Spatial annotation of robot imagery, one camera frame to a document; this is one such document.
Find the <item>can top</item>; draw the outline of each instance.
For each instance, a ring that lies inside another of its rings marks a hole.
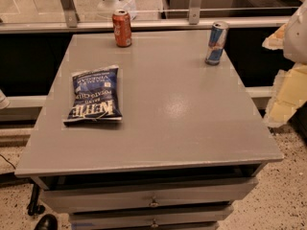
[[[213,27],[223,30],[223,29],[228,29],[229,25],[224,21],[215,21],[213,22]]]
[[[114,12],[114,15],[126,15],[126,14],[128,14],[128,12],[124,10],[116,10]]]

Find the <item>desk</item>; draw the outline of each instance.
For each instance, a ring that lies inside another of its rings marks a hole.
[[[209,34],[74,35],[15,174],[76,229],[216,229],[283,155],[227,55],[204,63]],[[66,127],[71,73],[111,64],[123,120]]]

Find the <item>speckled floor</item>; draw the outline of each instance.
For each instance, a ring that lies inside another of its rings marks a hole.
[[[234,212],[220,222],[219,230],[307,229],[306,143],[290,125],[273,131],[285,159],[269,164],[258,174],[259,184],[246,198],[234,202]],[[22,150],[23,147],[2,147],[0,153],[16,165]],[[12,166],[0,158],[0,173],[12,171]],[[31,189],[30,184],[0,188],[0,229],[35,228],[42,216],[32,218],[27,214]],[[60,229],[71,229],[67,215],[58,215],[45,206],[46,213],[57,216]]]

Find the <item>blue snack bag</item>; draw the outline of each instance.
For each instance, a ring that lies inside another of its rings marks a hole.
[[[76,99],[64,124],[121,120],[117,99],[117,65],[73,74]]]

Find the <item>black shoe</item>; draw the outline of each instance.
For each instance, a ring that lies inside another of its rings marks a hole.
[[[35,230],[58,230],[58,220],[55,216],[47,214],[41,218]]]

